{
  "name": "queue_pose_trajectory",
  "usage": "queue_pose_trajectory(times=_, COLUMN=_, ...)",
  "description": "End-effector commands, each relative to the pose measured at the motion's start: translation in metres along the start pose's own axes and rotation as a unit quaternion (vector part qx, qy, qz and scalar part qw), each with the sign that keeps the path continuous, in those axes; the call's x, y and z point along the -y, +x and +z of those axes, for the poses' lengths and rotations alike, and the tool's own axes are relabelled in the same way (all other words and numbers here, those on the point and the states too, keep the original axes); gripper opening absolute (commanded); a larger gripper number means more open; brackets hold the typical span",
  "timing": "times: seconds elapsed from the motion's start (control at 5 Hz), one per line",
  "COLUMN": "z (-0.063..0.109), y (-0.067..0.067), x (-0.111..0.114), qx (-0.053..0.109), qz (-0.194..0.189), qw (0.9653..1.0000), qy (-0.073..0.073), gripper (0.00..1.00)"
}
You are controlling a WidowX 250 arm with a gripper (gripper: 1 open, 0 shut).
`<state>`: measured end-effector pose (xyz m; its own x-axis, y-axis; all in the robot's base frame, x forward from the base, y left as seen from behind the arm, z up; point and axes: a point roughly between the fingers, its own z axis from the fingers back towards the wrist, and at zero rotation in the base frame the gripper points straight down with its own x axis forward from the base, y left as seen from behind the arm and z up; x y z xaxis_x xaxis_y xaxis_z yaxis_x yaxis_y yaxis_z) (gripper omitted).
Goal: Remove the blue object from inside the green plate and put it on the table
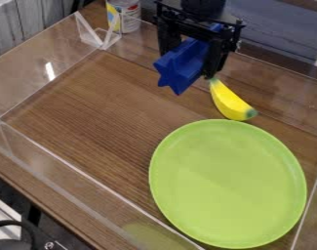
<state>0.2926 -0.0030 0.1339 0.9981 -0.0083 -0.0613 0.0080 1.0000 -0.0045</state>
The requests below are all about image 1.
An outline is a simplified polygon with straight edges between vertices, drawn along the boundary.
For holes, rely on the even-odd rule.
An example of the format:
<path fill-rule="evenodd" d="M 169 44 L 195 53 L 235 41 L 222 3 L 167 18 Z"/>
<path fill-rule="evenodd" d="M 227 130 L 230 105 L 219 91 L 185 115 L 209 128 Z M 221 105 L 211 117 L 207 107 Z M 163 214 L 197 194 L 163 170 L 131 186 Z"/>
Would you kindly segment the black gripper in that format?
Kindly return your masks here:
<path fill-rule="evenodd" d="M 182 36 L 207 45 L 202 75 L 211 79 L 222 69 L 230 51 L 238 49 L 243 21 L 226 10 L 227 0 L 154 0 L 161 55 L 182 43 Z"/>

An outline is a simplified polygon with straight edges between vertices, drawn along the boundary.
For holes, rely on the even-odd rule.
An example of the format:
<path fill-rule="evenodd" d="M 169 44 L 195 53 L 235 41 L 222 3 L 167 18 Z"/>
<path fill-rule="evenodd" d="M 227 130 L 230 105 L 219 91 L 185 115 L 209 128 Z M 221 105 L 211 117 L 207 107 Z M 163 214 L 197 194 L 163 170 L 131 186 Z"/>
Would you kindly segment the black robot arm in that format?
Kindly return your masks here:
<path fill-rule="evenodd" d="M 182 36 L 206 42 L 201 74 L 210 79 L 238 49 L 243 21 L 225 10 L 226 0 L 154 0 L 161 55 L 182 44 Z"/>

